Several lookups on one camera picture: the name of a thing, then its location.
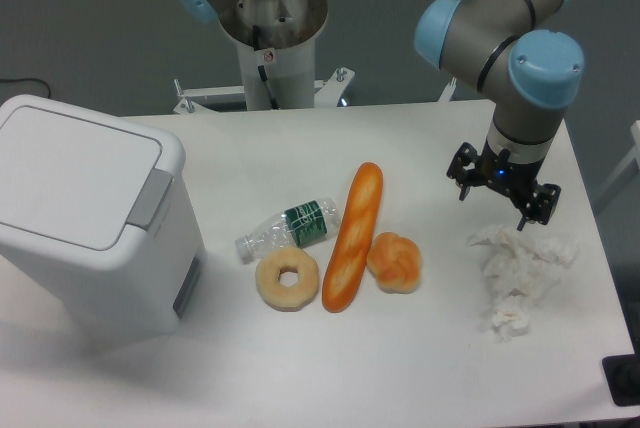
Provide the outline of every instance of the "metal bracket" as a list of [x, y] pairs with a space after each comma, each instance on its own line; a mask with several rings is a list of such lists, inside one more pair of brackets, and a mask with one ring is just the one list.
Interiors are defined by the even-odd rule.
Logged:
[[[335, 106], [347, 106], [344, 92], [355, 77], [355, 72], [348, 68], [338, 68], [327, 81], [316, 80], [314, 88], [315, 107], [328, 108]], [[243, 86], [223, 86], [220, 88], [197, 88], [182, 90], [180, 82], [175, 79], [178, 104], [173, 109], [177, 114], [200, 113], [209, 111], [202, 105], [214, 106], [228, 103], [242, 103], [245, 100]]]

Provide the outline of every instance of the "green bottle label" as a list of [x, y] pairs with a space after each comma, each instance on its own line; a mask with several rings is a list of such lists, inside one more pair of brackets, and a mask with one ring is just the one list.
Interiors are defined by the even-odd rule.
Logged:
[[310, 201], [284, 212], [287, 226], [296, 245], [306, 246], [327, 234], [327, 225], [322, 216], [320, 205]]

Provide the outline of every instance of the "crumpled tissue paper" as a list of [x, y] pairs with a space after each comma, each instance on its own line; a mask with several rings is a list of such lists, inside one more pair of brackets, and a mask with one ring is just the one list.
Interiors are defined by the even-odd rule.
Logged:
[[496, 340], [528, 333], [530, 309], [562, 280], [578, 254], [577, 242], [532, 239], [511, 226], [493, 225], [469, 238], [469, 246], [478, 245], [492, 251], [483, 274], [493, 296]]

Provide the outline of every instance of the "plastic water bottle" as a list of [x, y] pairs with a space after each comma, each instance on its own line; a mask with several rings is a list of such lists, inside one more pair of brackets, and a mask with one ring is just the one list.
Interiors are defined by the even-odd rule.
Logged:
[[340, 229], [340, 214], [331, 198], [319, 198], [273, 215], [250, 234], [236, 240], [244, 263], [264, 258], [277, 248], [303, 248], [331, 238]]

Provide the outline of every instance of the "black cable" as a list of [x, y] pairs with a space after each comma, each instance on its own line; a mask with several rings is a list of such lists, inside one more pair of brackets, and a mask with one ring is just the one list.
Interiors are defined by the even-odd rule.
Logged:
[[633, 426], [638, 426], [636, 425], [638, 421], [640, 421], [640, 416], [637, 416], [636, 418], [631, 418], [630, 420], [625, 421], [618, 428], [632, 428]]
[[51, 86], [41, 78], [0, 78], [0, 83], [26, 83], [30, 81], [43, 85], [47, 89], [47, 98], [51, 99]]
[[[260, 27], [258, 25], [253, 25], [253, 31], [251, 33], [253, 51], [259, 51], [259, 40], [260, 40]], [[279, 110], [280, 105], [276, 101], [276, 97], [271, 90], [271, 86], [269, 86], [269, 78], [267, 78], [267, 71], [264, 68], [264, 65], [258, 65], [258, 74], [260, 75], [260, 79], [262, 83], [264, 83], [264, 88], [267, 91], [267, 96], [269, 97], [269, 103], [271, 103], [272, 110]]]

